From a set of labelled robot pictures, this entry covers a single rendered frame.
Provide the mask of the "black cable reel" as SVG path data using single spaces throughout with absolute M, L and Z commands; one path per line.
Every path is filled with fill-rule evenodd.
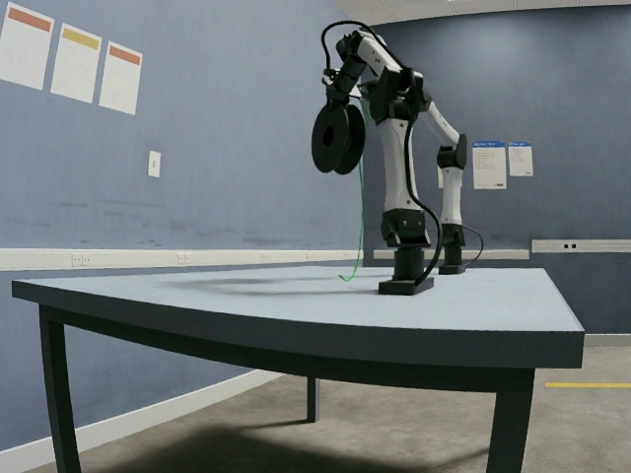
M 348 117 L 346 106 L 340 102 L 329 113 L 325 112 L 325 107 L 326 105 L 315 120 L 312 134 L 313 160 L 320 172 L 329 173 L 334 170 L 340 175 L 346 175 L 359 164 L 363 155 L 366 143 L 365 118 L 355 104 L 347 104 Z

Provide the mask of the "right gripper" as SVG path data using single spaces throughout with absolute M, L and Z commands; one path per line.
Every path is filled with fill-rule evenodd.
M 375 91 L 375 89 L 376 89 L 377 83 L 378 83 L 378 80 L 373 80 L 373 81 L 370 81 L 370 82 L 366 82 L 366 83 L 363 83 L 363 84 L 357 85 L 357 86 L 356 86 L 356 87 L 357 87 L 357 89 L 360 89 L 360 88 L 364 88 L 364 87 L 365 87 L 365 90 L 366 90 L 366 92 L 368 93 L 368 94 L 367 94 L 367 93 L 362 92 L 362 91 L 360 91 L 360 90 L 359 90 L 359 92 L 360 92 L 360 94 L 361 94 L 361 98 L 363 98 L 363 99 L 364 99 L 365 101 L 367 101 L 367 102 L 371 102 L 372 95 L 373 95 L 373 93 L 374 93 L 374 91 Z M 370 94 L 370 93 L 371 93 L 371 94 Z

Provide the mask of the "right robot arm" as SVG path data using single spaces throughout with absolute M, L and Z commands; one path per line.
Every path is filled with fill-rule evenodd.
M 460 218 L 460 181 L 467 162 L 466 136 L 454 131 L 436 110 L 432 98 L 422 90 L 419 115 L 441 142 L 437 163 L 442 169 L 444 194 L 441 228 L 442 244 L 445 247 L 445 262 L 439 269 L 461 269 L 461 246 L 465 246 L 463 225 Z M 459 138 L 459 141 L 458 141 Z M 455 146 L 458 141 L 456 150 Z M 450 168 L 449 168 L 450 167 Z M 460 229 L 460 230 L 459 230 Z M 461 266 L 449 266 L 461 265 Z

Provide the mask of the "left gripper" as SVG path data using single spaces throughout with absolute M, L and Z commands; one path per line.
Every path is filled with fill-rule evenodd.
M 332 67 L 326 67 L 326 69 L 335 74 L 335 76 L 330 76 L 330 78 L 323 77 L 321 80 L 326 86 L 326 113 L 329 113 L 339 102 L 343 106 L 348 104 L 351 101 L 349 97 L 358 100 L 361 98 L 361 94 L 356 87 L 360 77 L 351 78 L 348 74 L 344 75 L 341 68 L 341 70 Z

